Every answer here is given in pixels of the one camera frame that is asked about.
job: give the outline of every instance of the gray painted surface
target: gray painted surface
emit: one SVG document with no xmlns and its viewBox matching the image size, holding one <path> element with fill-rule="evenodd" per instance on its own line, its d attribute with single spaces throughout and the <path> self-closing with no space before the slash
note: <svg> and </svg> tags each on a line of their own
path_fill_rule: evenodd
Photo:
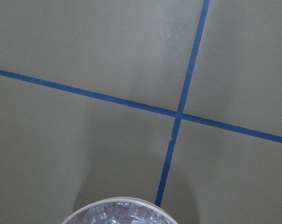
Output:
<svg viewBox="0 0 282 224">
<path fill-rule="evenodd" d="M 202 1 L 0 1 L 0 69 L 176 110 Z M 185 113 L 282 136 L 282 0 L 211 1 Z M 154 202 L 173 118 L 0 77 L 0 224 Z M 282 144 L 182 122 L 162 208 L 282 224 Z"/>
</svg>

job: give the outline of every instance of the blue tape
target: blue tape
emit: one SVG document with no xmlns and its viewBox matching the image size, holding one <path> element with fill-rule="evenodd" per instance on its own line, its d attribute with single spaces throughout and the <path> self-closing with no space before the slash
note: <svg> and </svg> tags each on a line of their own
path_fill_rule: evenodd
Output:
<svg viewBox="0 0 282 224">
<path fill-rule="evenodd" d="M 193 49 L 192 49 L 192 53 L 191 53 L 191 57 L 190 57 L 189 65 L 188 65 L 188 70 L 187 70 L 186 78 L 183 84 L 182 94 L 179 100 L 179 105 L 178 105 L 178 110 L 177 110 L 177 112 L 179 113 L 183 113 L 184 106 L 186 104 L 188 91 L 189 91 L 191 79 L 192 79 L 194 68 L 195 68 L 195 62 L 196 62 L 196 58 L 197 58 L 197 54 L 199 50 L 199 45 L 200 45 L 200 41 L 201 41 L 201 37 L 203 33 L 204 23 L 205 23 L 209 4 L 210 4 L 210 0 L 205 0 L 202 6 L 201 15 L 200 15 L 200 19 L 199 19 L 199 23 L 197 27 L 197 32 L 196 32 L 196 36 L 195 36 L 195 40 L 193 44 Z"/>
<path fill-rule="evenodd" d="M 261 139 L 267 139 L 267 140 L 270 140 L 270 141 L 276 141 L 276 142 L 282 143 L 282 137 L 278 136 L 278 135 L 268 134 L 268 133 L 265 133 L 265 132 L 259 132 L 259 131 L 256 131 L 256 130 L 252 130 L 252 129 L 248 129 L 248 128 L 244 128 L 244 127 L 239 127 L 239 126 L 234 126 L 234 125 L 226 124 L 226 123 L 223 123 L 223 122 L 209 120 L 209 119 L 205 119 L 205 118 L 200 118 L 200 117 L 196 117 L 196 116 L 192 116 L 192 115 L 188 115 L 188 114 L 183 114 L 182 119 L 192 121 L 192 122 L 196 122 L 196 123 L 203 124 L 203 125 L 208 125 L 208 126 L 212 126 L 212 127 L 225 129 L 225 130 L 232 131 L 232 132 L 237 132 L 237 133 L 241 133 L 241 134 L 254 136 L 254 137 L 257 137 L 257 138 L 261 138 Z"/>
<path fill-rule="evenodd" d="M 82 89 L 71 87 L 71 86 L 68 86 L 68 85 L 58 84 L 58 83 L 54 83 L 54 82 L 50 82 L 50 81 L 46 81 L 46 80 L 42 80 L 42 79 L 38 79 L 38 78 L 19 75 L 19 74 L 16 74 L 16 73 L 13 73 L 13 72 L 8 72 L 8 71 L 1 71 L 0 70 L 0 75 L 5 76 L 5 77 L 9 77 L 9 78 L 18 79 L 18 80 L 25 81 L 25 82 L 29 82 L 29 83 L 43 85 L 43 86 L 50 87 L 50 88 L 57 89 L 57 90 L 72 92 L 72 93 L 82 95 L 82 96 L 100 99 L 100 100 L 104 100 L 104 101 L 108 101 L 108 102 L 112 102 L 112 103 L 116 103 L 116 104 L 120 104 L 120 105 L 125 105 L 125 106 L 129 106 L 129 107 L 133 107 L 133 108 L 137 108 L 137 109 L 141 109 L 141 110 L 145 110 L 145 111 L 150 111 L 150 112 L 154 112 L 154 113 L 158 113 L 158 114 L 163 114 L 163 115 L 167 115 L 167 116 L 170 116 L 170 117 L 176 117 L 175 111 L 163 109 L 163 108 L 156 107 L 156 106 L 142 104 L 142 103 L 138 103 L 138 102 L 134 102 L 134 101 L 126 100 L 126 99 L 121 99 L 121 98 L 117 98 L 117 97 L 112 97 L 112 96 L 108 96 L 108 95 L 105 95 L 105 94 L 92 92 L 92 91 L 88 91 L 88 90 L 82 90 Z"/>
<path fill-rule="evenodd" d="M 191 84 L 191 79 L 192 79 L 192 75 L 193 75 L 193 71 L 195 67 L 195 62 L 196 62 L 196 58 L 198 54 L 198 49 L 199 49 L 199 45 L 200 45 L 200 41 L 201 41 L 201 37 L 203 33 L 204 23 L 205 23 L 209 4 L 210 4 L 210 0 L 204 0 L 200 19 L 199 19 L 199 24 L 197 27 L 197 32 L 196 32 L 196 36 L 195 36 L 195 40 L 194 40 L 194 44 L 192 48 L 192 53 L 190 56 L 189 66 L 188 66 L 186 78 L 184 80 L 179 104 L 178 104 L 177 115 L 176 115 L 176 119 L 174 121 L 173 129 L 172 129 L 172 138 L 168 145 L 168 150 L 167 150 L 167 154 L 165 158 L 164 167 L 162 170 L 161 180 L 160 180 L 159 188 L 158 188 L 156 198 L 155 198 L 155 204 L 157 206 L 161 206 L 161 203 L 162 203 L 162 198 L 163 198 L 163 194 L 165 191 L 165 186 L 166 186 L 169 169 L 170 169 L 170 165 L 172 161 L 172 155 L 174 152 L 174 147 L 175 147 L 179 127 L 180 127 L 180 123 L 182 120 L 183 110 L 186 104 L 187 95 L 188 95 L 189 87 Z"/>
<path fill-rule="evenodd" d="M 173 128 L 172 128 L 171 141 L 169 142 L 169 145 L 168 145 L 166 159 L 165 159 L 164 167 L 162 170 L 161 181 L 160 181 L 159 188 L 158 188 L 156 198 L 155 198 L 155 205 L 157 206 L 161 206 L 161 203 L 162 203 L 162 198 L 163 198 L 163 194 L 165 191 L 166 181 L 168 178 L 168 173 L 169 173 L 170 164 L 172 161 L 172 155 L 173 155 L 174 146 L 177 140 L 180 123 L 181 123 L 181 118 L 176 118 L 174 121 Z"/>
</svg>

